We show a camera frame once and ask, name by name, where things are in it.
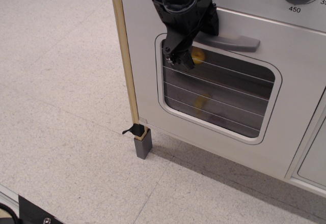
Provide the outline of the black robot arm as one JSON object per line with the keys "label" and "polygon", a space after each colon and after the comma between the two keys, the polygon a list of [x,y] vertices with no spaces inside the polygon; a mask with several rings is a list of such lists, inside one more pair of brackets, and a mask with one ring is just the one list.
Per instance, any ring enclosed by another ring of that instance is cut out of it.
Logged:
{"label": "black robot arm", "polygon": [[189,51],[199,32],[219,35],[219,18],[213,0],[152,0],[167,28],[162,48],[166,61],[172,65],[195,67]]}

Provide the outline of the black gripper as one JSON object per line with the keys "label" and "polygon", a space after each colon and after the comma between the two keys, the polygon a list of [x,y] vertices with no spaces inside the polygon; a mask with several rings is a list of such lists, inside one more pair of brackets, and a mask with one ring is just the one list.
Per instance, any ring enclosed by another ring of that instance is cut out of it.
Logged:
{"label": "black gripper", "polygon": [[167,28],[162,48],[164,58],[170,64],[194,69],[190,48],[199,32],[219,35],[219,18],[213,0],[194,0],[180,11],[169,12],[164,0],[152,0],[156,11]]}

